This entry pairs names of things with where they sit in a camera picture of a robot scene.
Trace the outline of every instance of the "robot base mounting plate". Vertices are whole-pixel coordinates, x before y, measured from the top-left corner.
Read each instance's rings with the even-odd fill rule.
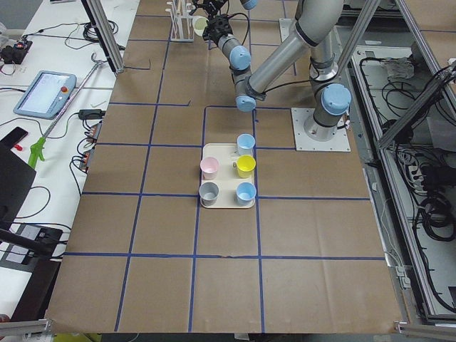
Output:
[[[310,138],[304,131],[304,121],[314,114],[313,108],[292,108],[294,141],[296,151],[311,152],[350,152],[350,143],[345,128],[337,130],[336,135],[329,141],[316,141]],[[338,126],[343,125],[343,119],[339,120]]]

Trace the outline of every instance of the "table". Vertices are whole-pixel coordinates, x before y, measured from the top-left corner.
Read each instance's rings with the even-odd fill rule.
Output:
[[[119,24],[119,32],[116,38],[120,44],[125,44],[130,33],[131,24],[138,6],[138,1],[126,0],[103,0],[109,19]],[[50,5],[48,1],[43,1],[36,15],[26,29],[26,32],[34,32],[39,28],[60,24],[63,22],[73,22],[78,18],[79,22],[88,21],[83,10],[82,4],[78,2]],[[53,31],[54,34],[68,34],[71,30],[68,27]],[[26,89],[30,82],[35,78],[39,70],[51,70],[76,74],[78,84],[92,68],[93,62],[90,60],[92,52],[96,51],[99,58],[104,55],[99,47],[95,45],[78,50],[71,50],[63,44],[63,39],[47,37],[30,37],[33,40],[33,47],[24,60],[18,66],[16,73],[12,76],[0,75],[0,87],[14,86]],[[65,132],[68,117],[78,112],[82,108],[100,108],[105,110],[112,93],[115,76],[107,65],[104,65],[89,80],[89,86],[84,88],[76,97],[68,109],[67,114],[57,125],[51,136],[60,136]],[[12,91],[0,92],[1,98],[1,120],[0,125],[15,118],[25,118],[13,113],[13,108],[21,98],[21,93]],[[50,120],[38,120],[44,130],[51,123]],[[76,208],[80,197],[76,188],[75,180],[70,173],[68,164],[71,156],[76,154],[76,145],[85,137],[84,129],[77,116],[68,121],[68,133],[59,140],[48,140],[43,151],[45,162],[39,162],[36,167],[37,175],[34,186],[45,186],[51,191],[51,201],[44,211],[33,216],[26,222],[56,222],[71,226],[76,213]],[[27,120],[15,120],[7,125],[0,126],[0,136],[6,135],[16,126],[21,126],[29,132],[28,136],[21,141],[24,150],[14,151],[20,158],[27,161],[30,153],[30,146],[41,136],[38,124]],[[81,184],[85,182],[85,175],[79,171],[76,177]],[[42,208],[46,201],[46,193],[40,190],[31,190],[27,197],[19,216],[26,216]],[[63,228],[65,234],[62,240],[68,238],[68,230]],[[6,244],[1,244],[0,249],[5,249]],[[63,246],[57,247],[55,255],[63,251]],[[27,272],[0,268],[0,279],[5,281],[4,290],[0,294],[0,312],[9,316],[14,312],[16,305],[24,291],[30,274]]]
[[[400,313],[356,137],[350,153],[295,151],[289,107],[313,106],[310,88],[240,113],[225,58],[170,42],[164,7],[140,2],[125,63],[152,68],[116,81],[47,314],[55,331],[391,332]],[[252,11],[253,69],[279,45],[285,9]],[[257,142],[255,206],[202,208],[202,147],[241,133]]]

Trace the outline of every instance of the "blue joint cap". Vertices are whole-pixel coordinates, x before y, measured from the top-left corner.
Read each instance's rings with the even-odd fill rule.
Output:
[[[239,109],[242,112],[252,112],[255,107],[257,102],[255,101],[254,98],[251,98],[250,96],[247,95],[241,95],[236,98],[236,106],[237,109]]]
[[[247,69],[250,66],[251,60],[252,57],[250,56],[249,50],[242,45],[236,46],[229,53],[229,63],[235,70]]]
[[[326,112],[334,116],[344,114],[350,107],[350,103],[350,91],[338,83],[328,85],[321,94],[323,108]]]
[[[248,0],[248,2],[243,2],[242,6],[245,9],[253,9],[256,6],[256,4],[258,4],[258,0]]]

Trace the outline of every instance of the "white desk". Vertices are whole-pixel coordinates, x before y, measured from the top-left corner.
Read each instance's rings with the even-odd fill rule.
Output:
[[[138,8],[139,0],[101,0],[108,19],[119,26],[115,40],[121,46],[125,46],[130,35],[131,26]],[[56,26],[62,23],[86,23],[88,17],[82,3],[67,2],[62,4],[50,4],[44,0],[36,15],[32,18],[24,34],[34,33],[46,27]],[[67,36],[76,25],[60,26],[46,30],[43,34],[55,36]],[[83,27],[71,36],[82,38]],[[93,63],[90,60],[92,53],[97,53],[97,59],[105,59],[103,50],[99,44],[91,44],[80,50],[73,50],[65,45],[64,38],[50,38],[44,36],[29,36],[33,45],[20,66],[16,66],[13,76],[0,75],[0,84],[5,86],[28,86],[41,70],[58,71],[61,73],[72,73],[78,77],[78,81],[87,75]],[[71,46],[86,45],[87,41],[71,40]],[[104,68],[96,77],[92,77],[86,88],[109,88],[115,82],[115,76],[109,68]]]
[[[130,35],[131,26],[138,8],[139,0],[101,0],[106,16],[119,25],[119,32],[115,35],[120,45],[126,45]],[[62,23],[83,23],[88,18],[81,2],[49,4],[44,0],[36,15],[32,18],[25,33],[33,33],[39,29],[55,26]],[[76,26],[61,26],[45,33],[57,36],[67,36]],[[74,36],[81,37],[82,27]],[[98,44],[92,44],[81,50],[73,50],[65,46],[63,38],[49,38],[30,36],[33,46],[24,59],[23,64],[16,67],[12,76],[0,75],[0,86],[14,86],[26,89],[40,70],[59,71],[72,73],[78,77],[78,84],[93,67],[90,56],[97,53],[97,58],[104,59],[104,53]],[[83,45],[83,41],[71,41],[75,46]],[[64,118],[57,124],[51,136],[61,136],[65,132],[68,117],[84,108],[100,108],[105,110],[108,107],[110,94],[114,86],[115,76],[107,64],[103,65],[96,74],[88,81],[75,98],[66,112]],[[22,93],[15,91],[0,91],[0,124],[13,118],[26,118],[13,113],[13,108],[19,101]],[[44,130],[50,125],[50,120],[38,120]],[[20,145],[23,151],[14,151],[22,160],[28,161],[30,146],[41,136],[37,123],[27,120],[16,120],[0,127],[0,137],[5,136],[16,126],[20,126],[29,132]],[[68,134],[58,140],[47,140],[43,155],[46,161],[38,161],[36,166],[36,178],[34,186],[44,186],[51,191],[51,201],[40,214],[30,219],[22,219],[21,222],[56,222],[71,226],[76,209],[79,203],[78,190],[69,169],[69,162],[73,155],[76,155],[76,145],[85,137],[81,121],[77,115],[69,122]],[[85,181],[85,175],[75,170],[81,187]],[[47,194],[43,190],[31,190],[19,216],[33,214],[42,208],[46,203]],[[68,239],[68,232],[63,228],[61,240]],[[0,244],[0,249],[5,250],[6,244]],[[56,253],[63,252],[63,246],[57,247]],[[22,292],[27,285],[30,274],[22,271],[0,268],[0,279],[2,291],[0,291],[0,313],[11,316],[21,298]]]

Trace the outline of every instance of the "cup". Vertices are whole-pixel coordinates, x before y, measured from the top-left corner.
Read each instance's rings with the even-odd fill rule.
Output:
[[[205,207],[213,205],[219,196],[219,187],[213,182],[206,182],[199,187],[199,198]]]
[[[255,146],[255,138],[247,133],[237,137],[237,152],[239,155],[252,155]]]
[[[246,206],[252,202],[257,195],[257,189],[252,183],[244,182],[238,185],[236,189],[237,202],[241,206]]]
[[[257,162],[251,155],[242,155],[236,162],[237,174],[241,178],[249,178],[257,166]]]
[[[193,31],[198,36],[202,36],[204,29],[207,26],[207,18],[203,16],[194,16],[192,19]]]
[[[205,180],[213,180],[219,171],[219,161],[214,157],[206,157],[199,163],[199,168]]]

